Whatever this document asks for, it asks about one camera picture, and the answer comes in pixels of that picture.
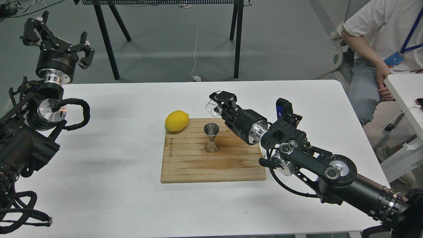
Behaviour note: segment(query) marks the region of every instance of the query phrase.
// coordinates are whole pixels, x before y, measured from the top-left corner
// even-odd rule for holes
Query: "hand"
[[[376,65],[376,82],[379,86],[379,90],[377,92],[382,97],[382,101],[393,101],[394,96],[391,94],[387,86],[385,85],[385,79],[390,75],[391,72],[389,71],[388,66],[385,62],[382,62]]]

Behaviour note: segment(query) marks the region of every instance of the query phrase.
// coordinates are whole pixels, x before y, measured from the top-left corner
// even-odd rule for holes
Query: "jigger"
[[[207,135],[207,138],[209,138],[209,142],[206,145],[206,150],[209,153],[216,152],[216,144],[214,143],[214,139],[216,138],[216,135],[219,133],[219,126],[216,123],[210,122],[207,123],[204,126],[204,133]]]

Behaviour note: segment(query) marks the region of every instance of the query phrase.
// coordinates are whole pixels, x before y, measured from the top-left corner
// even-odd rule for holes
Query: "desk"
[[[341,84],[335,80],[65,85],[64,98],[86,100],[91,120],[63,131],[56,156],[17,191],[38,195],[51,227],[23,226],[4,237],[193,237],[361,231],[379,225],[344,203],[321,204],[265,181],[161,184],[166,116],[209,117],[209,94],[235,93],[238,104],[276,120],[275,102],[292,102],[299,129],[317,147],[351,158],[358,172],[388,185]],[[67,120],[82,115],[69,106]],[[312,192],[296,177],[288,186]]]
[[[403,111],[416,106],[415,100],[423,97],[422,74],[389,75],[385,84]],[[389,182],[423,164],[423,112],[419,108],[411,108],[404,114],[417,138],[404,144],[403,148],[381,163]]]

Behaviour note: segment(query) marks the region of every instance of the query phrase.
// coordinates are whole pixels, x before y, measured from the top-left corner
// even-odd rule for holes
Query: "lemon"
[[[165,128],[168,131],[180,131],[188,124],[189,115],[184,111],[174,111],[166,117]]]

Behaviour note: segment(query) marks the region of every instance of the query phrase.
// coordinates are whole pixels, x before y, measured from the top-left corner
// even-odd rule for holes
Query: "phone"
[[[423,111],[423,98],[417,98],[416,99],[416,104],[421,106],[421,110]]]

